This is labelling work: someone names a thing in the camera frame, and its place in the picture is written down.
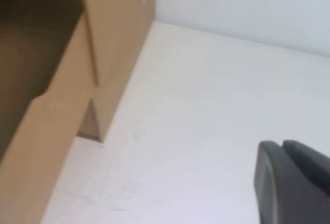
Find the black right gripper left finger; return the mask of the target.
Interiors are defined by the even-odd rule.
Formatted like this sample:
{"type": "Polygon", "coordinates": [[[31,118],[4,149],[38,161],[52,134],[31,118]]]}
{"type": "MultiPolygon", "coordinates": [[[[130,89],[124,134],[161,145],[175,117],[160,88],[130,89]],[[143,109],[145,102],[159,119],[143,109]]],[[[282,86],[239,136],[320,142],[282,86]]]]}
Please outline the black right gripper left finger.
{"type": "Polygon", "coordinates": [[[258,146],[254,187],[260,223],[329,223],[329,196],[273,141],[258,146]]]}

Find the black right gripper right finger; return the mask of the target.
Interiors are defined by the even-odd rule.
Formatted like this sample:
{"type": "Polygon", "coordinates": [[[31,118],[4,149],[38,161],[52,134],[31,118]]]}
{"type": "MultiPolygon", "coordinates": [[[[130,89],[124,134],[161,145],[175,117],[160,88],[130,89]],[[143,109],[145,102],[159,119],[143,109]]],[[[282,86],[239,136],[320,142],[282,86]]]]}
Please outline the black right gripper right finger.
{"type": "Polygon", "coordinates": [[[305,178],[329,196],[329,157],[294,140],[283,141],[282,148],[305,178]]]}

